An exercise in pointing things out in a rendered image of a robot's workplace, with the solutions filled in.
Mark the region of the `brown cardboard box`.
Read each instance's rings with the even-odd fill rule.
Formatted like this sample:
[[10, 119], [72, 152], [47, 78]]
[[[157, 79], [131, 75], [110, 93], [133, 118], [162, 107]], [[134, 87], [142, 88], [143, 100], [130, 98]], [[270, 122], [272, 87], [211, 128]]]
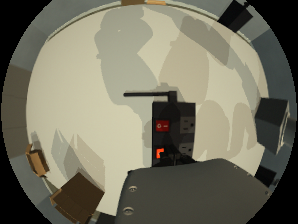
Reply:
[[[30, 145], [30, 146], [29, 146]], [[47, 163], [45, 161], [45, 158], [43, 156], [42, 150], [38, 150], [37, 151], [34, 149], [34, 152], [31, 150], [32, 145], [33, 144], [29, 144], [26, 148], [25, 154], [27, 156], [28, 162], [30, 164], [30, 167], [32, 169], [32, 171], [39, 177], [44, 177], [44, 178], [48, 178], [46, 177], [44, 174], [47, 174], [49, 170]], [[31, 151], [31, 153], [30, 153]], [[40, 160], [41, 159], [41, 160]], [[32, 163], [33, 162], [33, 163]], [[42, 162], [42, 163], [41, 163]], [[33, 166], [34, 165], [34, 166]]]
[[54, 208], [72, 223], [89, 224], [104, 193], [78, 172], [52, 194], [50, 200], [52, 205], [57, 204]]

